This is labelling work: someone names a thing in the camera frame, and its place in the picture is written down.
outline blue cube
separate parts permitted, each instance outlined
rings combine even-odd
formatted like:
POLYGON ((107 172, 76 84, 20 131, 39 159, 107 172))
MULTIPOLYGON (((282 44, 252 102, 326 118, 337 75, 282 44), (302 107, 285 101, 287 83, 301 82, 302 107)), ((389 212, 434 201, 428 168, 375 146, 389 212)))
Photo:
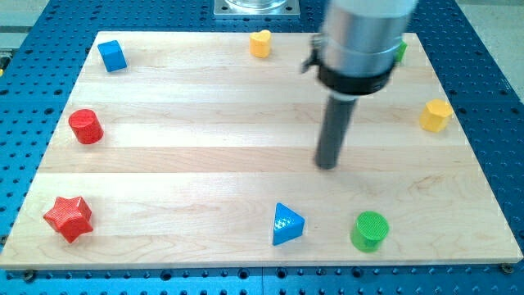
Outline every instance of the blue cube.
POLYGON ((106 65, 106 70, 112 72, 114 70, 120 70, 127 67, 125 62, 124 54, 122 53, 122 48, 118 41, 113 40, 110 42, 98 44, 98 51, 102 56, 104 65, 106 65))
POLYGON ((277 203, 275 211, 275 223, 273 226, 273 245, 287 242, 302 235, 305 220, 294 211, 277 203))

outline red star-shaped block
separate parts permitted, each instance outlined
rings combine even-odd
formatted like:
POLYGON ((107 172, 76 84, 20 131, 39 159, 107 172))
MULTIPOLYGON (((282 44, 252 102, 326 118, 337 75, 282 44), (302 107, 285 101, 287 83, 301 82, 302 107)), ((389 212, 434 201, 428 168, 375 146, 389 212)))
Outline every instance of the red star-shaped block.
POLYGON ((81 234, 93 231, 93 227, 89 224, 91 209, 82 197, 71 199, 57 197, 55 206, 43 218, 69 243, 75 241, 81 234))

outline metal base plate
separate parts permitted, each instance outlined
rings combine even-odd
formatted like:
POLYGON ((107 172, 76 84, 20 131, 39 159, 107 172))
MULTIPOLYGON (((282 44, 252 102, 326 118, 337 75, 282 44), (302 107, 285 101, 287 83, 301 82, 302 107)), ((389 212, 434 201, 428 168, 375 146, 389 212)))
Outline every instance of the metal base plate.
POLYGON ((242 16, 263 18, 266 16, 285 16, 286 18, 300 16, 299 0, 286 0, 282 5, 269 9, 246 8, 235 5, 227 0, 215 0, 215 19, 234 19, 242 16))

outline green block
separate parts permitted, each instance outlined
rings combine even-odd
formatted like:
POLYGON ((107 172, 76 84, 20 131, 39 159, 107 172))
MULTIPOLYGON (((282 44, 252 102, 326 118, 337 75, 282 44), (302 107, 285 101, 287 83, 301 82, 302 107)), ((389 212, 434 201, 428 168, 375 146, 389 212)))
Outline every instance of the green block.
POLYGON ((401 62, 402 58, 404 57, 404 53, 406 52, 406 48, 408 47, 408 44, 402 40, 399 47, 396 49, 396 55, 395 55, 395 61, 401 62))
POLYGON ((362 252, 375 252, 387 236, 390 227, 384 216, 374 212, 360 213, 351 231, 351 242, 362 252))

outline wood grain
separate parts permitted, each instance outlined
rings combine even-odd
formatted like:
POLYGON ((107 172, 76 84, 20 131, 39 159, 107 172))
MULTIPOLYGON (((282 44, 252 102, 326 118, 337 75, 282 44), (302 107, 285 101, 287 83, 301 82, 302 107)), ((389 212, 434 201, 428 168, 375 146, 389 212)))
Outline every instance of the wood grain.
POLYGON ((314 149, 328 91, 299 75, 308 34, 274 34, 268 59, 248 34, 101 32, 129 67, 92 50, 7 240, 6 269, 351 266, 517 262, 522 253, 456 118, 432 134, 425 102, 444 98, 414 34, 381 92, 359 100, 340 165, 314 149), (69 114, 92 108, 105 136, 83 146, 69 114), (72 244, 42 215, 84 196, 94 231, 72 244), (306 218, 271 245, 276 202, 306 218), (361 211, 391 231, 375 253, 349 232, 361 211))

